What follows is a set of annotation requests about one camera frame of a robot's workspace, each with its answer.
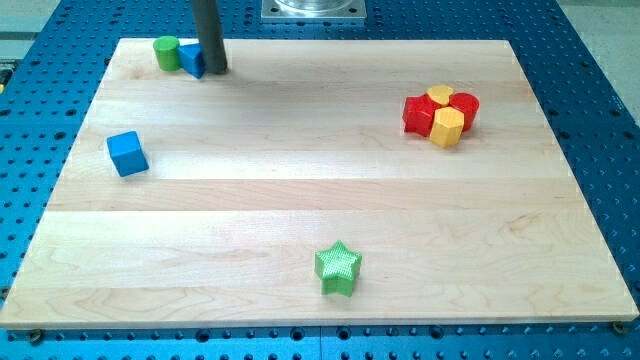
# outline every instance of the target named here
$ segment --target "toy block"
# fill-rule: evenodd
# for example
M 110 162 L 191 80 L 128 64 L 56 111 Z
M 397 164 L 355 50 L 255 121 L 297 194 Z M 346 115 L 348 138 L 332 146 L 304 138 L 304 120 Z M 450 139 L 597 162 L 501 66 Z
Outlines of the toy block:
M 462 128 L 462 131 L 471 129 L 471 126 L 473 126 L 473 120 L 480 108 L 480 101 L 478 98 L 467 93 L 453 94 L 449 98 L 449 106 L 462 111 L 464 114 L 464 127 Z
M 153 42 L 153 50 L 156 53 L 160 69 L 164 71 L 180 69 L 178 47 L 180 47 L 180 40 L 175 36 L 161 36 Z
M 452 107 L 436 110 L 429 140 L 441 147 L 453 146 L 460 141 L 464 127 L 464 114 Z
M 438 85 L 427 89 L 427 95 L 441 107 L 449 105 L 449 96 L 453 95 L 453 88 L 447 85 Z
M 334 292 L 353 294 L 353 285 L 360 275 L 362 255 L 338 240 L 330 249 L 316 252 L 315 273 L 322 280 L 322 295 Z
M 116 166 L 118 174 L 125 177 L 149 168 L 147 159 L 142 152 L 142 146 L 135 131 L 107 138 L 109 156 Z
M 200 79 L 205 71 L 200 44 L 182 45 L 178 48 L 178 55 L 182 68 L 196 79 Z
M 429 136 L 433 126 L 433 116 L 440 105 L 427 95 L 408 97 L 404 104 L 402 120 L 404 132 L 415 132 L 422 136 Z

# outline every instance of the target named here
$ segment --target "green star block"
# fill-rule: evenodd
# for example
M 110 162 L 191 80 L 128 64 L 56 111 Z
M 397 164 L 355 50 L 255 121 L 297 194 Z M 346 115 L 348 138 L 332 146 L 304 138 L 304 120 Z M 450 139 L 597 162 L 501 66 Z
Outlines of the green star block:
M 362 255 L 338 240 L 330 249 L 316 253 L 316 275 L 322 279 L 322 295 L 334 292 L 351 296 L 353 284 L 360 275 Z

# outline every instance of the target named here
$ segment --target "blue perforated surface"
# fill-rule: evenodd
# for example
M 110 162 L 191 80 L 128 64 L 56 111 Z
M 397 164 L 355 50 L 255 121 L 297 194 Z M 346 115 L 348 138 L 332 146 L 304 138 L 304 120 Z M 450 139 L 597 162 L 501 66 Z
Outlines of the blue perforated surface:
M 555 2 L 368 0 L 364 25 L 261 24 L 257 1 L 219 6 L 230 38 L 509 40 L 638 302 L 640 130 Z M 63 0 L 0 96 L 4 289 L 118 39 L 164 34 L 195 36 L 188 2 Z M 616 325 L 324 327 L 304 328 L 301 340 L 290 328 L 275 337 L 212 329 L 204 342 L 195 330 L 79 330 L 48 332 L 36 345 L 0 330 L 0 359 L 640 358 L 640 322 Z

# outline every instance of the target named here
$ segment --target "wood grain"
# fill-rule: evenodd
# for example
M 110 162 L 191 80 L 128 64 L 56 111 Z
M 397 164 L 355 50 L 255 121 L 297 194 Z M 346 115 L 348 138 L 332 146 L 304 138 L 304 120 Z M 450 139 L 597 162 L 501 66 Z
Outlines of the wood grain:
M 28 328 L 631 320 L 638 310 L 509 44 L 227 40 L 198 81 L 123 39 L 0 312 Z M 443 150 L 404 98 L 479 96 Z M 119 178 L 105 139 L 151 169 Z M 320 295 L 315 251 L 364 256 Z

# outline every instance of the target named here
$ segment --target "green cylinder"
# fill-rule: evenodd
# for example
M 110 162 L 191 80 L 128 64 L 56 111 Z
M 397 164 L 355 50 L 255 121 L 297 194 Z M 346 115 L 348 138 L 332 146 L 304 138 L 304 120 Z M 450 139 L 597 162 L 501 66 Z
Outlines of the green cylinder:
M 153 50 L 160 69 L 176 71 L 181 68 L 178 47 L 180 47 L 180 40 L 175 36 L 162 36 L 153 42 Z

